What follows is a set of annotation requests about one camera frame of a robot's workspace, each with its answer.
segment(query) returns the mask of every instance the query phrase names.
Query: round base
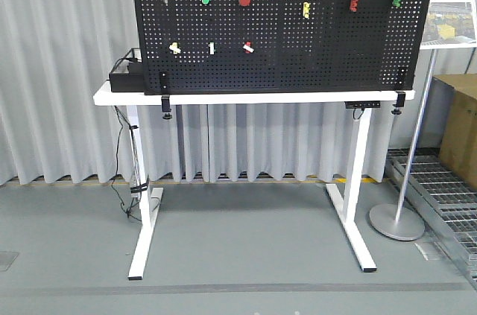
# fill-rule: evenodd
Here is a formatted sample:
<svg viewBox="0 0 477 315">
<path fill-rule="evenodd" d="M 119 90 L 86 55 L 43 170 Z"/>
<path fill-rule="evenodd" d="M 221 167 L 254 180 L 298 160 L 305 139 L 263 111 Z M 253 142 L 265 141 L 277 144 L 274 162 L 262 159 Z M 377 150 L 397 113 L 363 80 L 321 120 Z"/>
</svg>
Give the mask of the round base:
<svg viewBox="0 0 477 315">
<path fill-rule="evenodd" d="M 424 221 L 410 209 L 402 208 L 396 223 L 396 205 L 377 205 L 370 211 L 370 222 L 376 231 L 398 241 L 413 241 L 421 238 L 426 226 Z"/>
</svg>

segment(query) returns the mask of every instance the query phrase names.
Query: black cable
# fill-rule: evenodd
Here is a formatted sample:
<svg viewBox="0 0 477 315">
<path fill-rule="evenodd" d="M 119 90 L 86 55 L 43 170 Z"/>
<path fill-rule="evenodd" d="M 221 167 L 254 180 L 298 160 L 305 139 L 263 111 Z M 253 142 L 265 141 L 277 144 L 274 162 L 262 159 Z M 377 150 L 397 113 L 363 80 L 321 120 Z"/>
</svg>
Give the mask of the black cable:
<svg viewBox="0 0 477 315">
<path fill-rule="evenodd" d="M 111 182 L 111 188 L 114 190 L 114 192 L 116 193 L 116 195 L 118 196 L 119 200 L 121 201 L 121 210 L 127 215 L 127 218 L 133 218 L 134 220 L 138 220 L 139 222 L 142 222 L 140 218 L 137 218 L 135 216 L 132 215 L 132 212 L 133 212 L 133 209 L 135 207 L 137 207 L 139 205 L 139 201 L 136 201 L 134 202 L 134 199 L 131 200 L 131 203 L 129 205 L 129 207 L 127 207 L 126 209 L 124 208 L 125 206 L 125 203 L 122 199 L 122 197 L 119 195 L 119 192 L 118 190 L 116 190 L 116 188 L 114 187 L 114 182 L 116 181 L 116 177 L 118 176 L 118 169 L 119 169 L 119 141 L 121 139 L 121 133 L 122 133 L 122 130 L 124 129 L 124 123 L 126 123 L 129 127 L 129 130 L 130 130 L 130 134 L 131 134 L 131 140 L 132 140 L 132 144 L 133 144 L 133 161 L 134 161 L 134 170 L 135 170 L 135 173 L 138 174 L 138 156 L 137 156 L 137 149 L 136 149 L 136 140 L 134 138 L 134 133 L 133 133 L 133 126 L 130 124 L 130 122 L 128 121 L 126 115 L 124 115 L 124 113 L 117 107 L 115 106 L 114 107 L 114 110 L 116 112 L 116 116 L 118 118 L 118 122 L 119 124 L 121 125 L 121 129 L 119 130 L 119 133 L 118 133 L 118 142 L 116 144 L 116 171 L 114 173 L 114 177 L 113 177 L 113 181 Z M 157 203 L 157 205 L 154 207 L 153 211 L 157 209 L 157 207 L 159 207 L 160 205 L 160 201 Z"/>
<path fill-rule="evenodd" d="M 114 172 L 114 177 L 113 177 L 113 181 L 111 182 L 111 188 L 114 190 L 114 192 L 116 193 L 116 195 L 118 196 L 121 204 L 121 210 L 127 215 L 127 218 L 133 218 L 134 220 L 138 220 L 139 222 L 141 222 L 141 220 L 135 216 L 132 215 L 132 211 L 133 211 L 133 208 L 135 206 L 137 206 L 139 204 L 139 202 L 137 202 L 135 205 L 133 204 L 134 203 L 134 200 L 131 200 L 131 204 L 129 205 L 129 207 L 127 207 L 126 209 L 124 208 L 125 206 L 125 203 L 124 203 L 124 200 L 122 199 L 121 195 L 119 194 L 118 190 L 114 187 L 114 182 L 116 181 L 116 177 L 118 176 L 118 170 L 119 170 L 119 142 L 121 140 L 121 134 L 122 134 L 122 130 L 124 129 L 124 124 L 122 123 L 121 121 L 121 118 L 119 116 L 119 113 L 121 112 L 119 110 L 119 108 L 117 106 L 114 107 L 115 111 L 116 111 L 116 116 L 118 117 L 118 122 L 119 124 L 121 125 L 121 129 L 119 129 L 119 133 L 118 133 L 118 141 L 116 143 L 116 171 Z M 124 118 L 124 121 L 130 126 L 129 124 L 129 121 L 125 118 L 124 114 L 122 114 L 122 117 Z"/>
<path fill-rule="evenodd" d="M 128 62 L 133 62 L 133 63 L 139 62 L 139 60 L 135 57 L 121 57 L 114 62 L 113 69 L 111 69 L 111 71 L 114 71 L 116 68 L 118 68 L 123 60 L 127 60 Z"/>
<path fill-rule="evenodd" d="M 354 120 L 359 120 L 359 119 L 361 119 L 361 117 L 362 117 L 363 114 L 364 114 L 364 108 L 361 108 L 361 114 L 360 114 L 359 117 L 356 117 L 356 110 L 357 110 L 356 108 L 353 110 L 353 119 L 354 119 Z"/>
</svg>

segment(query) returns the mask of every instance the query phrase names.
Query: red clip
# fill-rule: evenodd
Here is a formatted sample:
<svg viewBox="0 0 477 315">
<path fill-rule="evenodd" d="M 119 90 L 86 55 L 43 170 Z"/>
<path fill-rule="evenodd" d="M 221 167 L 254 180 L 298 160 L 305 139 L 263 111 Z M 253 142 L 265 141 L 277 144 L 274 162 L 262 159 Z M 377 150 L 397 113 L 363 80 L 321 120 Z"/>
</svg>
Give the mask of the red clip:
<svg viewBox="0 0 477 315">
<path fill-rule="evenodd" d="M 352 12 L 358 11 L 358 2 L 359 2 L 359 0 L 351 0 L 350 11 L 352 11 Z"/>
<path fill-rule="evenodd" d="M 246 42 L 245 45 L 252 47 L 252 42 Z"/>
</svg>

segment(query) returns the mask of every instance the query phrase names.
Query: cable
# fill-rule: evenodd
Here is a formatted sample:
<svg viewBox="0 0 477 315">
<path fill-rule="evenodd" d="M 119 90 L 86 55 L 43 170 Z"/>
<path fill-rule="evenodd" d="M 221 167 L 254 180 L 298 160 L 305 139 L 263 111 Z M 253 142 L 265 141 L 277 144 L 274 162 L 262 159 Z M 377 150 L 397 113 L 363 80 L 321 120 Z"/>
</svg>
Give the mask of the cable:
<svg viewBox="0 0 477 315">
<path fill-rule="evenodd" d="M 133 63 L 139 62 L 139 60 L 135 57 L 124 56 L 124 57 L 121 57 L 121 58 L 117 59 L 117 61 L 114 62 L 113 69 L 111 69 L 111 70 L 114 71 L 116 68 L 118 68 L 123 60 L 127 60 L 128 62 L 133 62 Z"/>
<path fill-rule="evenodd" d="M 119 170 L 119 142 L 121 140 L 121 134 L 122 134 L 122 130 L 124 129 L 124 124 L 121 120 L 121 118 L 126 122 L 126 124 L 130 127 L 130 123 L 129 121 L 127 120 L 127 118 L 124 116 L 124 114 L 121 112 L 121 110 L 119 110 L 119 108 L 117 106 L 114 107 L 115 111 L 116 111 L 116 116 L 118 117 L 118 122 L 119 124 L 121 125 L 121 129 L 119 129 L 119 133 L 118 133 L 118 141 L 116 142 L 116 171 L 114 173 L 114 177 L 113 177 L 113 181 L 111 182 L 111 188 L 114 190 L 114 192 L 116 193 L 116 195 L 118 196 L 119 198 L 119 201 L 121 202 L 120 203 L 120 207 L 121 207 L 121 210 L 127 215 L 127 218 L 133 218 L 134 220 L 138 220 L 139 222 L 141 222 L 141 219 L 140 218 L 137 218 L 135 216 L 132 215 L 132 211 L 133 211 L 133 208 L 136 207 L 138 204 L 139 204 L 139 201 L 136 202 L 136 204 L 134 204 L 134 200 L 131 200 L 131 204 L 129 205 L 129 207 L 127 207 L 126 209 L 124 208 L 125 203 L 124 203 L 124 200 L 122 199 L 121 195 L 119 194 L 118 190 L 114 187 L 114 182 L 116 181 L 116 177 L 118 176 L 118 170 Z"/>
<path fill-rule="evenodd" d="M 361 119 L 361 117 L 362 117 L 363 114 L 364 114 L 364 108 L 361 108 L 361 114 L 360 114 L 359 117 L 356 117 L 356 110 L 358 110 L 358 109 L 355 108 L 355 109 L 353 110 L 353 119 L 354 119 L 354 120 L 359 120 L 359 119 Z"/>
<path fill-rule="evenodd" d="M 140 185 L 140 178 L 139 178 L 139 161 L 138 161 L 138 156 L 137 156 L 137 146 L 136 146 L 136 139 L 134 137 L 134 127 L 130 124 L 130 122 L 128 121 L 126 115 L 124 115 L 124 113 L 117 107 L 115 106 L 114 107 L 114 110 L 116 111 L 116 115 L 118 117 L 118 120 L 120 119 L 120 117 L 122 118 L 122 120 L 128 125 L 129 127 L 129 131 L 130 131 L 130 137 L 131 137 L 131 141 L 132 141 L 132 146 L 133 146 L 133 163 L 134 163 L 134 176 L 136 178 L 136 185 Z"/>
</svg>

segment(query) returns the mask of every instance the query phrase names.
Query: floor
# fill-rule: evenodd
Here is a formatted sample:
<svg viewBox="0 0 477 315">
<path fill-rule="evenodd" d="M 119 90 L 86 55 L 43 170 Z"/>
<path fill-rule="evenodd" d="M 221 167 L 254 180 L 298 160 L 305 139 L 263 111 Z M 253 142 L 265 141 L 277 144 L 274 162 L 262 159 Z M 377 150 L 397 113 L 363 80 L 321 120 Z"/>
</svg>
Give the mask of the floor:
<svg viewBox="0 0 477 315">
<path fill-rule="evenodd" d="M 397 196 L 363 184 L 356 212 L 377 264 L 362 273 L 321 184 L 166 185 L 145 278 L 128 281 L 140 225 L 106 186 L 0 187 L 1 314 L 475 314 L 452 264 L 375 232 Z M 127 188 L 119 186 L 123 195 Z"/>
</svg>

